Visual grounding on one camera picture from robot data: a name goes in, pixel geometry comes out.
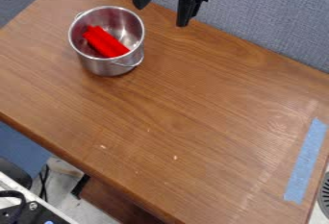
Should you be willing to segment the metal pot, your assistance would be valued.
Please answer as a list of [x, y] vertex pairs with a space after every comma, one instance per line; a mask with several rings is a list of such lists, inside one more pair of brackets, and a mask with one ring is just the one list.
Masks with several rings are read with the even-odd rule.
[[[88, 26], [100, 26], [130, 49], [115, 58], [106, 58], [87, 43], [83, 33]], [[68, 41], [82, 66], [95, 75], [119, 76], [140, 65], [144, 59], [146, 27], [142, 18], [119, 6], [100, 6], [80, 12], [68, 29]]]

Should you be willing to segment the red block object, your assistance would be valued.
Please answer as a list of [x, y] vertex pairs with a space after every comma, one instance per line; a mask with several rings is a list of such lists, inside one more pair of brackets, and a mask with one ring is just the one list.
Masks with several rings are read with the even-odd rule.
[[82, 36], [106, 58], [115, 58], [130, 52], [123, 43], [100, 26], [88, 26]]

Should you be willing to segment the grey round vent object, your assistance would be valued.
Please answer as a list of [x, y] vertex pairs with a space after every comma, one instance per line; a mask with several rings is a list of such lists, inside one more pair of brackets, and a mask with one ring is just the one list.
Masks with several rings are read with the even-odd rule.
[[321, 181], [317, 203], [324, 215], [329, 219], [329, 172], [325, 173]]

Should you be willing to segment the black chair base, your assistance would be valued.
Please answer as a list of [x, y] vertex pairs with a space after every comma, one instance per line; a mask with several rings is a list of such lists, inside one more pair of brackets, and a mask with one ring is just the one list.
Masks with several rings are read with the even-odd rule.
[[12, 162], [0, 158], [0, 171], [15, 180], [23, 187], [29, 189], [32, 187], [32, 178], [27, 172]]

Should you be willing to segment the blue tape strip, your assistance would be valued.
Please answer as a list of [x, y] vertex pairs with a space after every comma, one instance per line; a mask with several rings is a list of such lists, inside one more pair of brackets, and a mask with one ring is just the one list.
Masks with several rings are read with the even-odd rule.
[[297, 161], [290, 173], [284, 200], [302, 204], [313, 174], [316, 160], [324, 143], [328, 125], [316, 118], [310, 124]]

